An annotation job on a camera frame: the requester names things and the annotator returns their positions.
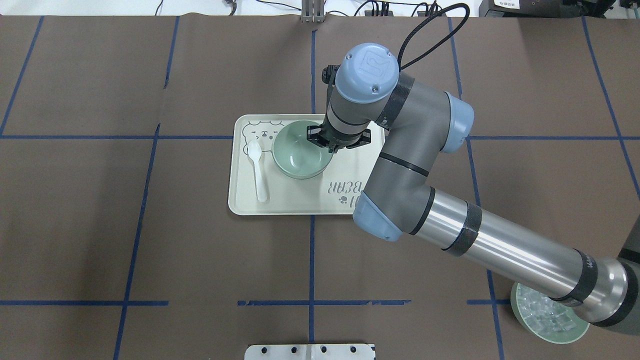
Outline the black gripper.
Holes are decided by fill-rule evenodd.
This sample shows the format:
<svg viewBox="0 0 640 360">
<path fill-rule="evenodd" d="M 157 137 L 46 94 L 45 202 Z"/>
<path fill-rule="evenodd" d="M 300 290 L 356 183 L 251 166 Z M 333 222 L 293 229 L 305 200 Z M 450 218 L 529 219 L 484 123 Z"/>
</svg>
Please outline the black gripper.
<svg viewBox="0 0 640 360">
<path fill-rule="evenodd" d="M 306 130 L 307 141 L 320 148 L 327 148 L 329 153 L 339 150 L 359 148 L 371 143 L 371 130 L 368 121 L 349 123 L 343 120 L 333 108 L 333 93 L 338 88 L 336 77 L 340 66 L 329 64 L 322 71 L 322 81 L 327 85 L 326 113 L 320 125 L 309 125 Z"/>
</svg>

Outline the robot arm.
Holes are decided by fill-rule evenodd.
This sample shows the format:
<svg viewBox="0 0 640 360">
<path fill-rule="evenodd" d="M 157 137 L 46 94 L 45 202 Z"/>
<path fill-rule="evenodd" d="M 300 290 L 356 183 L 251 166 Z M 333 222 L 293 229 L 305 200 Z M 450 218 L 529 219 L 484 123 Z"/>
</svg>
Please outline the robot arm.
<svg viewBox="0 0 640 360">
<path fill-rule="evenodd" d="M 403 234 L 425 239 L 573 308 L 594 326 L 638 335 L 638 222 L 615 259 L 598 259 L 430 186 L 439 153 L 455 152 L 469 136 L 473 107 L 416 82 L 380 44 L 350 49 L 326 68 L 323 82 L 326 114 L 308 128 L 311 143 L 336 153 L 369 143 L 370 123 L 389 132 L 355 205 L 358 227 L 391 242 Z"/>
</svg>

